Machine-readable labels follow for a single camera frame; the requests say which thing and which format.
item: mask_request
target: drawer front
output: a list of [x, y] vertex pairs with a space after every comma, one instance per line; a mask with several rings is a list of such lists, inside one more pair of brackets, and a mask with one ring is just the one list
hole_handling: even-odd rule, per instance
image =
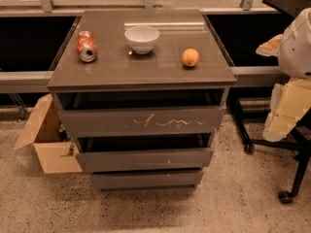
[[61, 111], [59, 117], [71, 137], [101, 137], [218, 130], [225, 106], [199, 109]]
[[203, 168], [209, 166], [211, 149], [199, 150], [137, 150], [77, 153], [85, 173]]
[[122, 190], [156, 187], [196, 187], [202, 180], [202, 171], [123, 173], [92, 175], [92, 184], [101, 190]]

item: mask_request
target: orange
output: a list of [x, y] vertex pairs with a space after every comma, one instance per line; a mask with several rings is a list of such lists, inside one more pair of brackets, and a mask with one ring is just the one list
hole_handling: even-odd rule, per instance
[[183, 53], [183, 63], [185, 66], [195, 66], [198, 62], [199, 54], [195, 49], [187, 49]]

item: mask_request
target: caster wheel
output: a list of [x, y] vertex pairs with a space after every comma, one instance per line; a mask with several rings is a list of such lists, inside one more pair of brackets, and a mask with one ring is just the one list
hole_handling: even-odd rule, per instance
[[250, 143], [244, 144], [244, 151], [248, 154], [252, 154], [255, 151], [255, 146]]
[[282, 204], [291, 204], [294, 201], [291, 193], [288, 191], [281, 191], [279, 193], [279, 200]]

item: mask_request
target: box flap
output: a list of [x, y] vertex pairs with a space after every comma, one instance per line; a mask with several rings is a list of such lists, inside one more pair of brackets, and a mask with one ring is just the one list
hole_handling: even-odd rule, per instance
[[82, 173], [76, 159], [77, 147], [71, 152], [71, 141], [65, 143], [34, 144], [41, 166], [46, 174]]
[[52, 96], [50, 94], [43, 96], [38, 100], [28, 121], [18, 136], [14, 150], [19, 150], [22, 147], [34, 143], [51, 104]]

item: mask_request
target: scratch mark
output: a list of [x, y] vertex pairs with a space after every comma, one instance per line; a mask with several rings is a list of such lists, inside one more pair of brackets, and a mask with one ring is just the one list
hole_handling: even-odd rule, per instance
[[146, 127], [146, 126], [149, 124], [149, 121], [151, 120], [151, 118], [153, 118], [153, 117], [154, 117], [154, 115], [155, 115], [155, 114], [151, 114], [151, 115], [147, 118], [147, 120], [146, 120], [146, 123], [145, 123], [144, 127]]
[[166, 126], [166, 125], [170, 125], [172, 124], [173, 122], [176, 122], [177, 125], [180, 125], [180, 124], [184, 124], [184, 125], [188, 125], [188, 124], [191, 124], [191, 121], [185, 121], [185, 120], [176, 120], [176, 119], [171, 119], [169, 122], [167, 123], [156, 123], [156, 125], [158, 126]]
[[140, 121], [137, 121], [135, 119], [133, 119], [133, 121], [136, 123], [136, 124], [140, 124]]
[[198, 120], [195, 120], [195, 122], [196, 122], [197, 124], [200, 124], [200, 125], [203, 125], [203, 124], [204, 124], [204, 122], [200, 122], [200, 121], [198, 121]]

